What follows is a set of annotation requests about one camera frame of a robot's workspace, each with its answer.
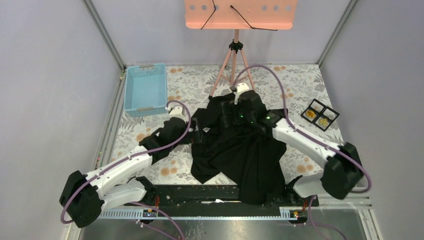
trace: table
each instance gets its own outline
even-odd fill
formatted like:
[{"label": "table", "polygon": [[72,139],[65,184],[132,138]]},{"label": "table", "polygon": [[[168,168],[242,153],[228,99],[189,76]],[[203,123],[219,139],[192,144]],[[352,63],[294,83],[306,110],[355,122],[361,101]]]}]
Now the table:
[{"label": "table", "polygon": [[[337,121],[326,132],[323,132],[300,116],[314,98],[331,107],[318,65],[268,64],[268,67],[273,69],[281,79],[285,89],[290,118],[311,133],[328,141],[342,144],[343,139]],[[237,66],[236,72],[239,73],[242,69],[242,66]],[[220,67],[217,65],[167,66],[168,99],[183,102],[192,114],[197,108],[205,108],[209,102],[208,96],[219,70]],[[230,69],[226,70],[226,74],[230,74],[230,71]],[[261,96],[262,102],[266,107],[268,109],[282,108],[282,94],[277,81],[271,73],[263,68],[252,68],[251,74],[256,86],[256,92]],[[229,93],[229,83],[222,79],[214,96]],[[130,117],[124,112],[119,122],[110,160],[115,161],[128,153],[144,137],[150,135],[157,128],[162,127],[163,122],[167,119],[169,119],[167,114]],[[128,178],[146,176],[153,184],[200,184],[190,174],[192,162],[191,147],[189,145],[179,145],[168,157],[128,176]],[[307,176],[322,171],[314,161],[290,146],[287,146],[287,151],[282,156],[280,165],[287,182],[298,175]],[[205,184],[233,185],[235,183],[220,173]]]}]

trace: black elastic cord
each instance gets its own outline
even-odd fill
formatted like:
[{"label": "black elastic cord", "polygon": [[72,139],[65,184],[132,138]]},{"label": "black elastic cord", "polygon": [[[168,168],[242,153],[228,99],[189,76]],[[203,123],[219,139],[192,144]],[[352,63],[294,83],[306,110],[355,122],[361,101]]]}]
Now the black elastic cord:
[{"label": "black elastic cord", "polygon": [[230,8],[234,9],[238,15],[240,15],[240,17],[247,23],[247,25],[249,25],[249,27],[251,29],[259,29],[259,30],[268,30],[268,31],[277,31],[277,29],[266,29],[266,28],[260,28],[260,27],[253,27],[252,25],[250,25],[250,23],[240,14],[239,11],[237,11],[237,9],[235,7],[233,7],[233,5],[229,6]]},{"label": "black elastic cord", "polygon": [[214,2],[214,0],[212,0],[212,4],[213,4],[213,12],[212,12],[212,14],[209,16],[209,18],[208,18],[208,19],[204,22],[203,26],[201,26],[200,30],[202,30],[202,29],[205,27],[205,25],[208,23],[209,19],[211,19],[211,18],[212,18],[212,15],[214,15],[215,11],[217,10],[217,6],[215,6],[215,2]]}]

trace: tripod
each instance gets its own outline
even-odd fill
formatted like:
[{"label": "tripod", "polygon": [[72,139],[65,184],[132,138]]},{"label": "tripod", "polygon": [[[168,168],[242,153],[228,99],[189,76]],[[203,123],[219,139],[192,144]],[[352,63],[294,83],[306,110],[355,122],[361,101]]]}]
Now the tripod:
[{"label": "tripod", "polygon": [[[209,98],[211,98],[214,95],[215,90],[217,89],[218,83],[220,82],[221,78],[229,81],[229,84],[232,85],[234,83],[234,78],[236,77],[236,61],[237,61],[237,53],[240,50],[241,58],[243,59],[244,66],[248,66],[248,61],[246,60],[245,52],[243,51],[243,43],[239,42],[239,32],[240,29],[234,29],[234,39],[232,40],[232,43],[229,45],[228,53],[226,54],[224,63],[222,64],[221,70],[218,73],[218,76],[216,77],[215,84],[213,85],[212,90],[210,91]],[[230,59],[230,56],[232,54],[232,64],[231,64],[231,75],[230,77],[223,76],[223,72],[225,67],[227,66],[228,60]],[[255,90],[255,85],[252,80],[252,75],[250,70],[247,70],[247,76],[239,78],[239,81],[249,78],[250,85],[252,87],[252,90]]]}]

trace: gray floor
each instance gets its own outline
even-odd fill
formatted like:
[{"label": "gray floor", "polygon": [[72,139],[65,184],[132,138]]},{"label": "gray floor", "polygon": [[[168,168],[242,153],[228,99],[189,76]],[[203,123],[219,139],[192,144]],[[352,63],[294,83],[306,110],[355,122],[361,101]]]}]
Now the gray floor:
[{"label": "gray floor", "polygon": [[[359,215],[350,210],[313,210],[314,222],[330,224],[341,230],[349,240],[365,240]],[[323,239],[313,226],[284,226],[287,221],[275,220],[178,220],[187,240],[315,240]],[[151,226],[177,237],[178,231],[167,220],[156,220]],[[332,240],[343,239],[336,231],[319,228]],[[81,231],[79,240],[168,240],[134,220],[98,219]]]}]

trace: floral tablecloth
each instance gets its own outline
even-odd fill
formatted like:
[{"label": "floral tablecloth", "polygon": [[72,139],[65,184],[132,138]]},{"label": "floral tablecloth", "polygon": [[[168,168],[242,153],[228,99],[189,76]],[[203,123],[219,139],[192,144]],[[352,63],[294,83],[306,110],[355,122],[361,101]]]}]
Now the floral tablecloth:
[{"label": "floral tablecloth", "polygon": [[[343,139],[337,121],[326,132],[323,132],[300,116],[314,98],[327,106],[331,106],[318,65],[268,64],[268,67],[273,69],[281,79],[285,89],[289,116],[292,121],[311,133],[341,144]],[[242,69],[242,66],[237,66],[237,73]],[[166,67],[168,99],[183,102],[192,114],[197,108],[205,108],[209,101],[209,93],[219,71],[220,67],[217,65]],[[227,69],[224,74],[228,76],[230,72],[231,70]],[[261,96],[262,102],[267,108],[282,108],[282,94],[274,77],[263,68],[252,68],[251,73],[256,92]],[[244,79],[243,82],[247,82],[250,85],[248,79]],[[228,93],[230,93],[229,83],[221,79],[214,96]],[[157,128],[162,127],[163,122],[167,119],[169,119],[167,114],[130,117],[124,112],[120,120],[111,161],[115,161],[128,153],[144,137],[150,135]],[[190,174],[192,162],[191,146],[179,145],[168,157],[128,176],[128,178],[132,176],[146,176],[153,184],[200,184]],[[298,175],[307,176],[322,171],[314,161],[290,146],[287,146],[287,151],[282,156],[280,165],[284,177],[288,182]],[[235,183],[220,173],[205,184],[227,185]]]}]

